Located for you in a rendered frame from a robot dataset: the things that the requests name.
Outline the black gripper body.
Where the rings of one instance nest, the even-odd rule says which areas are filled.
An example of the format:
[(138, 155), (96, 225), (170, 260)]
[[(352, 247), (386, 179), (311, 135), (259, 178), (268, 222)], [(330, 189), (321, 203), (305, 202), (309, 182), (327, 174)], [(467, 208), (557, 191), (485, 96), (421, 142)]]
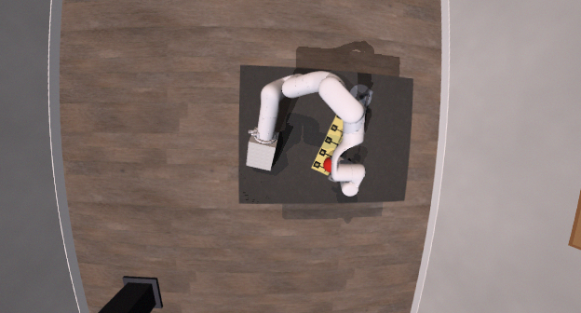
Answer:
[(338, 164), (353, 164), (353, 162), (351, 162), (351, 161), (349, 161), (349, 160), (347, 160), (347, 159), (345, 159), (345, 158), (343, 158), (343, 157), (340, 156), (339, 159), (338, 159)]

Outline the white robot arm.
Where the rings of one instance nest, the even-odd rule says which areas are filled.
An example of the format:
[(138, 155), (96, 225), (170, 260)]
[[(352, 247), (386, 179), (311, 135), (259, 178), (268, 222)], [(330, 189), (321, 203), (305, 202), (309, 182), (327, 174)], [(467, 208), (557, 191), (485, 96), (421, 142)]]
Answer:
[(343, 120), (343, 139), (333, 151), (328, 179), (340, 181), (343, 193), (354, 196), (366, 174), (365, 167), (362, 164), (338, 164), (338, 159), (345, 150), (363, 143), (365, 110), (337, 75), (323, 71), (296, 74), (266, 85), (261, 92), (258, 128), (249, 130), (249, 133), (259, 143), (273, 143), (276, 140), (279, 102), (284, 97), (296, 98), (315, 92)]

